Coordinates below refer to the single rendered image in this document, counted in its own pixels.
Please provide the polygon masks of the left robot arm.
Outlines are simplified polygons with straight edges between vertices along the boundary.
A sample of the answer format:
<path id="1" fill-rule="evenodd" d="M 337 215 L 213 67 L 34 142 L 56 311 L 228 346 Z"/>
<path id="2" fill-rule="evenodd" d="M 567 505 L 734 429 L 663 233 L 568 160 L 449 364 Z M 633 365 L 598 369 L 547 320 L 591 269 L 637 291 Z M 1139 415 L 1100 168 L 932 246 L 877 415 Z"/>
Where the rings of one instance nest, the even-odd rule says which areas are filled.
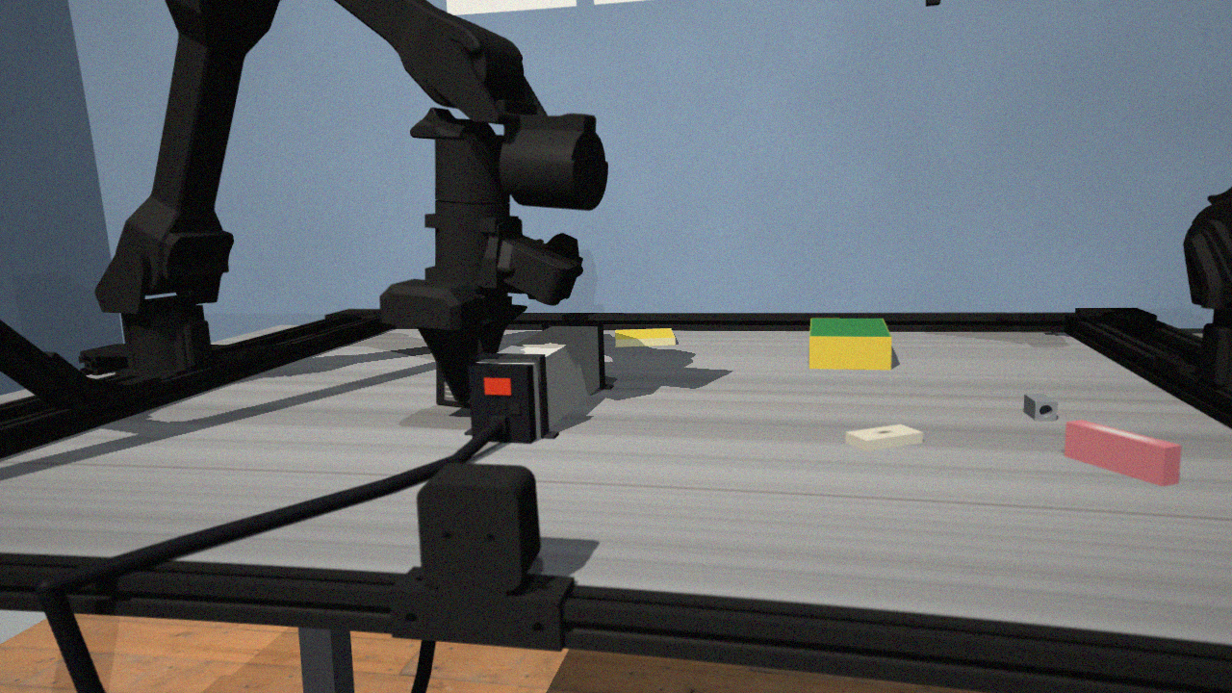
<path id="1" fill-rule="evenodd" d="M 334 1 L 395 48 L 428 97 L 468 116 L 430 107 L 410 129 L 435 141 L 435 200 L 510 203 L 511 194 L 524 206 L 584 211 L 602 202 L 609 162 L 598 118 L 547 115 L 510 39 L 428 0 Z M 166 2 L 179 43 L 152 195 L 126 219 L 95 289 L 101 311 L 122 321 L 128 367 L 120 376 L 221 364 L 201 305 L 218 301 L 234 242 L 216 215 L 221 166 L 244 58 L 271 28 L 280 0 Z M 504 134 L 488 123 L 504 125 Z M 496 224 L 480 261 L 480 289 L 504 281 L 552 306 L 570 297 L 580 275 L 577 238 L 532 240 L 520 218 L 509 234 Z M 161 293 L 176 295 L 145 298 Z"/>

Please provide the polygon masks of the pink rectangular block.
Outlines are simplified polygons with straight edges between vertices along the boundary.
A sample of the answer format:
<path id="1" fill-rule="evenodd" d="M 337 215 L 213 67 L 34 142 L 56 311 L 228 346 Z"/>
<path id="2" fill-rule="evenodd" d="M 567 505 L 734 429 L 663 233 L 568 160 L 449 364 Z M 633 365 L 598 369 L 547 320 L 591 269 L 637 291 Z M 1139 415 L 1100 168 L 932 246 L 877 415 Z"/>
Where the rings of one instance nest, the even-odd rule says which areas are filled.
<path id="1" fill-rule="evenodd" d="M 1153 485 L 1179 483 L 1181 445 L 1087 420 L 1066 422 L 1064 457 Z"/>

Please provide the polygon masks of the beige flat block with hole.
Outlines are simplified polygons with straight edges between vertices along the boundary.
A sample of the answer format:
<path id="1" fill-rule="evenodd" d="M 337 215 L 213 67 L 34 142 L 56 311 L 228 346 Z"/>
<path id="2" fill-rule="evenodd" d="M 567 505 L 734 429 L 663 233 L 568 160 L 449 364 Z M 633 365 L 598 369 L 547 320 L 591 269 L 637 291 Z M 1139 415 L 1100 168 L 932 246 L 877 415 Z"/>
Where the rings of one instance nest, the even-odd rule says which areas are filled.
<path id="1" fill-rule="evenodd" d="M 923 432 L 907 425 L 882 425 L 857 432 L 846 432 L 846 443 L 860 450 L 882 450 L 923 443 Z"/>

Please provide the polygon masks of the black power cord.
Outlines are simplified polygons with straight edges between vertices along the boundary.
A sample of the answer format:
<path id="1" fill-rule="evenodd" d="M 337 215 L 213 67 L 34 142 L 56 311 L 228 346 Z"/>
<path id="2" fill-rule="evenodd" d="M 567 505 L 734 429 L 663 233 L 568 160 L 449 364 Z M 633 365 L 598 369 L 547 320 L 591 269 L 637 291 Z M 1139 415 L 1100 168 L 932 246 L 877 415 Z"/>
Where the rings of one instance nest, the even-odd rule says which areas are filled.
<path id="1" fill-rule="evenodd" d="M 99 582 L 99 580 L 117 578 L 122 573 L 186 555 L 186 552 L 214 547 L 221 543 L 254 534 L 254 531 L 264 531 L 274 529 L 274 527 L 302 522 L 302 519 L 320 515 L 326 511 L 352 506 L 359 503 L 359 501 L 377 499 L 377 497 L 383 494 L 423 482 L 424 478 L 432 478 L 448 462 L 467 462 L 480 448 L 484 448 L 487 443 L 496 437 L 503 428 L 504 424 L 501 424 L 501 420 L 492 420 L 487 428 L 480 430 L 472 440 L 468 440 L 457 453 L 446 459 L 428 462 L 420 466 L 420 469 L 411 469 L 404 471 L 404 474 L 379 478 L 373 483 L 330 493 L 319 499 L 301 501 L 294 506 L 243 518 L 241 522 L 230 522 L 221 524 L 221 527 L 190 531 L 190 534 L 180 538 L 154 544 L 152 547 L 140 547 L 123 555 L 39 580 L 36 586 L 37 597 L 42 603 L 43 612 L 55 636 L 59 651 L 62 651 L 67 672 L 71 676 L 76 693 L 106 692 L 99 679 L 95 665 L 92 665 L 87 642 L 85 642 L 78 626 L 70 602 L 67 601 L 67 591 L 90 586 Z M 420 642 L 420 656 L 411 693 L 426 693 L 428 679 L 430 679 L 434 665 L 435 646 L 436 641 L 423 640 Z"/>

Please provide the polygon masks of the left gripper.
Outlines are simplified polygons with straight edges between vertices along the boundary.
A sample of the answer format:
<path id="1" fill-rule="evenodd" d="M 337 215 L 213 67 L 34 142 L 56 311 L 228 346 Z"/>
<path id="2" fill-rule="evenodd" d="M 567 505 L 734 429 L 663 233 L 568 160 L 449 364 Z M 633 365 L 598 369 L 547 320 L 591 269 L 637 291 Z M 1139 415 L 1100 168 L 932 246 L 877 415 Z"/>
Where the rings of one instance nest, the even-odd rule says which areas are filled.
<path id="1" fill-rule="evenodd" d="M 513 305 L 509 293 L 524 291 L 501 281 L 501 289 L 480 289 L 489 233 L 504 222 L 509 234 L 516 218 L 510 203 L 435 200 L 435 215 L 425 215 L 425 228 L 435 228 L 434 268 L 425 268 L 425 280 L 391 284 L 381 293 L 382 323 L 418 328 L 455 400 L 469 400 L 469 356 L 498 351 L 505 328 L 527 308 Z"/>

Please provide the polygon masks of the black plug charger with gold prongs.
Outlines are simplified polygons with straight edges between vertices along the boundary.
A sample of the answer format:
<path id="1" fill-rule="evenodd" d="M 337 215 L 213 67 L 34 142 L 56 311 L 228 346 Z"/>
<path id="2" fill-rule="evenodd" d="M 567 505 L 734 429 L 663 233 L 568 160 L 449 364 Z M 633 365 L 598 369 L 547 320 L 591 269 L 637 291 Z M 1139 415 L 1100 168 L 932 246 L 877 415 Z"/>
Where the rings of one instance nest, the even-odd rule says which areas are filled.
<path id="1" fill-rule="evenodd" d="M 450 407 L 460 407 L 471 409 L 469 400 L 455 400 L 453 395 L 450 393 L 448 383 L 444 380 L 444 372 L 440 372 L 436 363 L 436 404 L 450 404 Z"/>

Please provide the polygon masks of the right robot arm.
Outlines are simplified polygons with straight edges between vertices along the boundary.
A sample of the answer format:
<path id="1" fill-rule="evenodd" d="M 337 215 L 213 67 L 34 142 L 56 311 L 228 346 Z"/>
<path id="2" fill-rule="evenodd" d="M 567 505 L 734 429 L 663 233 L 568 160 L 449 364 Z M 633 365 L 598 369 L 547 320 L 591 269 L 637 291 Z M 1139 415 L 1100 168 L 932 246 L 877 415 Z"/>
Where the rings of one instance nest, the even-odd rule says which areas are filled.
<path id="1" fill-rule="evenodd" d="M 1193 305 L 1214 310 L 1196 379 L 1232 396 L 1232 186 L 1207 201 L 1183 242 Z"/>

